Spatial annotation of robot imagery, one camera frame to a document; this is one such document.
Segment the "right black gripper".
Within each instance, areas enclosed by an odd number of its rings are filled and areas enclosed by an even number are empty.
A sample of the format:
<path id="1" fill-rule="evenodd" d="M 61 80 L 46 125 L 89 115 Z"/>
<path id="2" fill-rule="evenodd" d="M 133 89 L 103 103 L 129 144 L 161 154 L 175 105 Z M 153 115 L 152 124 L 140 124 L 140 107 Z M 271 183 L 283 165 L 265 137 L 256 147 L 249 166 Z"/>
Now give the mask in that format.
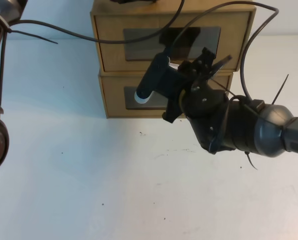
<path id="1" fill-rule="evenodd" d="M 224 143 L 230 103 L 226 88 L 213 89 L 208 82 L 231 61 L 232 56 L 213 64 L 215 58 L 216 55 L 204 47 L 194 62 L 184 61 L 178 67 L 177 71 L 185 76 L 185 82 L 176 92 L 175 99 L 167 99 L 162 114 L 169 123 L 185 115 L 199 145 L 210 154 L 231 149 Z"/>

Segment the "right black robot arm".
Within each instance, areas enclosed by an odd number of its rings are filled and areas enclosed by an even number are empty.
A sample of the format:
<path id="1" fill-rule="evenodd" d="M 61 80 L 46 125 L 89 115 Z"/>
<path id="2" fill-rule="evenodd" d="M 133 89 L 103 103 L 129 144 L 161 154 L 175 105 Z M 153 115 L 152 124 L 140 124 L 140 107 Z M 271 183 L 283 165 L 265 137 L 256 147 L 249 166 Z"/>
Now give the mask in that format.
<path id="1" fill-rule="evenodd" d="M 204 48 L 194 61 L 183 61 L 176 71 L 184 83 L 176 94 L 177 106 L 188 119 L 200 146 L 210 154 L 239 150 L 270 158 L 284 152 L 298 154 L 298 117 L 282 105 L 228 97 L 225 86 L 209 81 L 231 60 Z"/>

